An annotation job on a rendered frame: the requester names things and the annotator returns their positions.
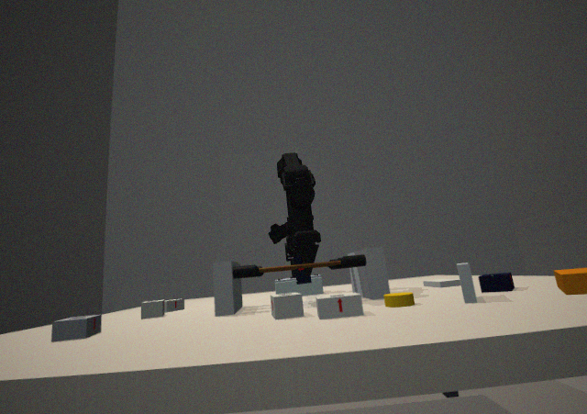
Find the grey flat bar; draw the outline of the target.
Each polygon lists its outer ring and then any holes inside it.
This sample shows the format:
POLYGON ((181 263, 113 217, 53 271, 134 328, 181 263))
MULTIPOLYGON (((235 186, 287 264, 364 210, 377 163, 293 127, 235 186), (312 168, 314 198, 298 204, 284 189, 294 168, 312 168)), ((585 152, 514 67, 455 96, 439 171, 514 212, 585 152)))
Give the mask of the grey flat bar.
POLYGON ((457 263, 460 284, 465 303, 477 303, 469 263, 457 263))

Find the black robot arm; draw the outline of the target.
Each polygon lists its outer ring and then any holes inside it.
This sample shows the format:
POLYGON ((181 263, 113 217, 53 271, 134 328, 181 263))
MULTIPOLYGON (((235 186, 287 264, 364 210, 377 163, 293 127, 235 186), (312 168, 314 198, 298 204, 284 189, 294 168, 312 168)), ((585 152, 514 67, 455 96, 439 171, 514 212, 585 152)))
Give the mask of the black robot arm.
POLYGON ((294 258, 288 259, 296 255, 290 250, 290 241, 295 234, 290 214, 312 212, 311 204, 315 197, 316 180, 307 166, 302 165, 302 161, 295 152, 282 154, 282 158, 277 162, 277 172, 283 190, 286 191, 288 217, 287 222, 281 226, 272 225, 271 232, 268 234, 274 244, 286 237, 286 262, 291 261, 291 265, 294 265, 294 258))

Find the yellow short cylinder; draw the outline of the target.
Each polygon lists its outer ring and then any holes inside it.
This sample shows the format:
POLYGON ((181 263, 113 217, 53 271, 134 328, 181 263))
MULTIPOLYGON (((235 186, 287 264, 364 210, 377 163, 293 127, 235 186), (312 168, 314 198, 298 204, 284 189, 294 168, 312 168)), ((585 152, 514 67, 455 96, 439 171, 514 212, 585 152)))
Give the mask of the yellow short cylinder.
POLYGON ((408 307, 415 304, 414 295, 411 292, 385 294, 384 304, 389 308, 408 307))

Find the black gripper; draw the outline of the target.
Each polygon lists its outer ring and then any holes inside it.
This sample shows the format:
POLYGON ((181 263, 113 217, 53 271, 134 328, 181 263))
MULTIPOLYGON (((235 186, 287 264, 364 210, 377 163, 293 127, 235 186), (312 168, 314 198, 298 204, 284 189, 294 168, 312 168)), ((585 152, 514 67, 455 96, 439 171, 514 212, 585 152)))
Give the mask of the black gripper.
POLYGON ((290 250, 296 255, 300 255, 302 263, 314 263, 319 244, 321 242, 320 233, 314 230, 314 215, 312 212, 296 212, 290 214, 290 220, 293 225, 294 235, 290 241, 290 250))

